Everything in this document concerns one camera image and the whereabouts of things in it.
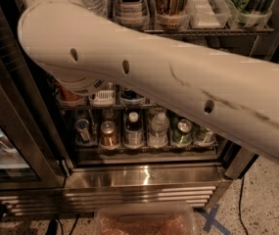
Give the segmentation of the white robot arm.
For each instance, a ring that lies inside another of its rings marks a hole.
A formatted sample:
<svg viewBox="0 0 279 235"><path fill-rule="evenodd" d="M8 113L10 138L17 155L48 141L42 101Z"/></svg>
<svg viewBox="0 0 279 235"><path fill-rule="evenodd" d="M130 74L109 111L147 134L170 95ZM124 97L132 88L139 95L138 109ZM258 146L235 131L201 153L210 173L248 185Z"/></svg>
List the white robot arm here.
<svg viewBox="0 0 279 235"><path fill-rule="evenodd" d="M18 38L68 89L128 87L279 163L279 64L138 32L82 0L22 0Z"/></svg>

